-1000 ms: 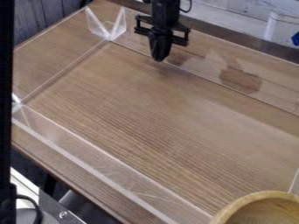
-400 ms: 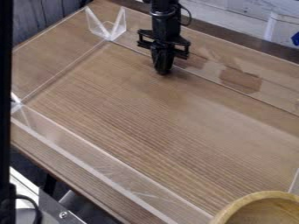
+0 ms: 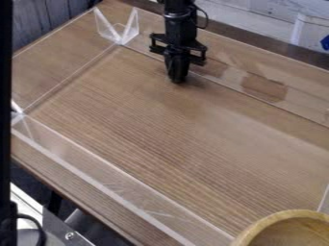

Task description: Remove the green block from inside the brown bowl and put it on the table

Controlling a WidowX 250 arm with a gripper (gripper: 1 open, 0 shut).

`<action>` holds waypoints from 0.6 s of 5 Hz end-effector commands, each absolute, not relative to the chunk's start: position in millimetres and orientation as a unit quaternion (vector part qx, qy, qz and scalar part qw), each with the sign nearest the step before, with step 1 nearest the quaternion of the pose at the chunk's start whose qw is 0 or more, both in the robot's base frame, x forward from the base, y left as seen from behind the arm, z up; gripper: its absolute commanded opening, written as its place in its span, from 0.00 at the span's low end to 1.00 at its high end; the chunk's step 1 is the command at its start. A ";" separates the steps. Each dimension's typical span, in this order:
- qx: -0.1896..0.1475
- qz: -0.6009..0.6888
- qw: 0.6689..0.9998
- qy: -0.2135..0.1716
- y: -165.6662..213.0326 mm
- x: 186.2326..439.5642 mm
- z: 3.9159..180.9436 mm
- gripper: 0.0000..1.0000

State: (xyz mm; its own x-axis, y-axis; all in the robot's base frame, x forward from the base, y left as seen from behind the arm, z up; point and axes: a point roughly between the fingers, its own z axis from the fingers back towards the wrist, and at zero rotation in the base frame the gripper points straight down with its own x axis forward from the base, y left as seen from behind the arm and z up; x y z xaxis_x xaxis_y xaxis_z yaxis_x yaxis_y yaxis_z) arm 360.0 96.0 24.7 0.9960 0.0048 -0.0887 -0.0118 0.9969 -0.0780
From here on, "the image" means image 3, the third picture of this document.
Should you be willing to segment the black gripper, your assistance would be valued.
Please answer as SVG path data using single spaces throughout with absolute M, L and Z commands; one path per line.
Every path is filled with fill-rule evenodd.
M 151 53 L 165 56 L 168 75 L 172 82 L 174 84 L 184 83 L 190 63 L 201 66 L 206 64 L 208 46 L 197 39 L 185 45 L 174 44 L 165 34 L 151 33 L 149 37 L 151 41 L 149 50 Z

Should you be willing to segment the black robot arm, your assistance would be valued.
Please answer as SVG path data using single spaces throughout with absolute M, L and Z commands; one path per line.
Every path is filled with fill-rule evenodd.
M 206 63 L 208 46 L 197 40 L 198 30 L 208 24 L 198 25 L 198 14 L 208 13 L 196 5 L 196 0 L 157 0 L 164 5 L 165 33 L 149 35 L 151 53 L 162 55 L 172 82 L 181 84 L 192 64 Z

